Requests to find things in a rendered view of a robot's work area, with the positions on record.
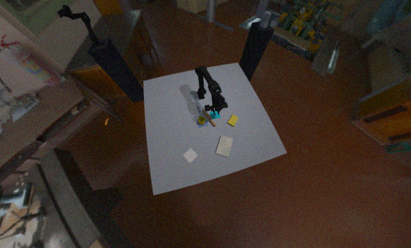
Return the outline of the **beige rectangular block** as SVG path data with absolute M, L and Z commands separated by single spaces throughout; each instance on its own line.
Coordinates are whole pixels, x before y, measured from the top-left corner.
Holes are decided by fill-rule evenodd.
M 229 157 L 229 152 L 231 150 L 233 144 L 233 139 L 232 138 L 228 138 L 225 136 L 220 137 L 220 141 L 218 143 L 218 148 L 215 154 L 219 154 L 222 156 L 226 156 L 227 158 Z

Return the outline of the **yellow rectangular block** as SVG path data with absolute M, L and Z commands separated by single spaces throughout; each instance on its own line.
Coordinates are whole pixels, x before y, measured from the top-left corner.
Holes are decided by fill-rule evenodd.
M 234 125 L 235 125 L 236 122 L 237 122 L 237 119 L 238 119 L 238 117 L 233 114 L 227 124 L 229 124 L 230 126 L 234 127 Z

